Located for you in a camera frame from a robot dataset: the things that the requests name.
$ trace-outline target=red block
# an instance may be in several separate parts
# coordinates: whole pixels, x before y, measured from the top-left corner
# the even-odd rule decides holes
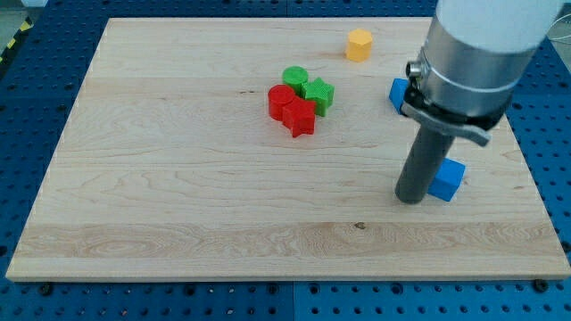
[[[288,85],[276,85],[268,91],[269,116],[275,120],[282,120],[283,109],[294,98],[295,91]]]
[[[290,128],[292,136],[313,135],[315,128],[315,102],[296,96],[283,109],[284,126]]]

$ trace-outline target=blue cube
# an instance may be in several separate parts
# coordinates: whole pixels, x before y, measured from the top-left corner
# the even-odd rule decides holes
[[[391,86],[389,100],[393,103],[394,109],[399,115],[402,115],[401,107],[404,102],[404,92],[407,90],[409,81],[407,79],[395,78]]]
[[[432,184],[428,187],[428,193],[449,202],[462,184],[465,171],[466,166],[464,164],[445,159]]]

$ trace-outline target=green block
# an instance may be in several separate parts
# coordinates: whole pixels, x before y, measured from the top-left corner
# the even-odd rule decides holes
[[[309,75],[307,70],[300,66],[288,67],[282,73],[282,80],[284,84],[294,89],[295,94],[302,95],[302,85],[307,82]]]
[[[335,87],[321,78],[316,78],[314,81],[302,85],[303,99],[314,101],[316,103],[315,114],[321,117],[327,115],[327,109],[333,104],[334,92]]]

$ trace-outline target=blue perforated panel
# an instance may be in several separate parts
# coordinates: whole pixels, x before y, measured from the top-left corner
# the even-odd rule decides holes
[[[109,17],[431,16],[435,2],[52,0],[0,82],[0,274],[7,269]],[[508,110],[567,251],[571,248],[570,79],[545,42]],[[0,320],[571,318],[569,280],[547,285],[547,289],[543,283],[533,287],[530,282],[44,285],[12,284],[2,277]]]

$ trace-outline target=black cylinder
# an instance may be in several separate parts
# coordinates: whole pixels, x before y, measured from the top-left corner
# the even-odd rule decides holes
[[[409,204],[422,201],[452,142],[454,136],[420,127],[394,189],[399,200]]]

